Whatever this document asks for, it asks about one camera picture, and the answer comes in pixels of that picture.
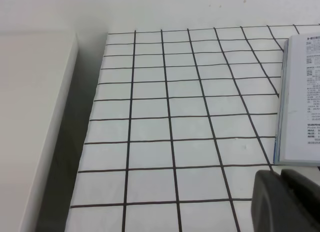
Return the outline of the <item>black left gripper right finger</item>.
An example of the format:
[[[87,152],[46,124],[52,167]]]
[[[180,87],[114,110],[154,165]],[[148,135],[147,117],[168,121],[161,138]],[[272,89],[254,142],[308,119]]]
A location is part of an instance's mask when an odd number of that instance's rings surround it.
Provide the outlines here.
[[[280,176],[299,211],[298,219],[305,223],[304,230],[319,231],[320,186],[293,169],[283,169]]]

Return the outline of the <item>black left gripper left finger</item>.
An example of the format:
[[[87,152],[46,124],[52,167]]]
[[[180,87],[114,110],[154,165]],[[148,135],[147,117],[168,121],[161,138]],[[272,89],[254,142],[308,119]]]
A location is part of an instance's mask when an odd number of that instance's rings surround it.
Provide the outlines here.
[[[255,174],[251,201],[254,231],[307,231],[309,222],[297,197],[272,171]]]

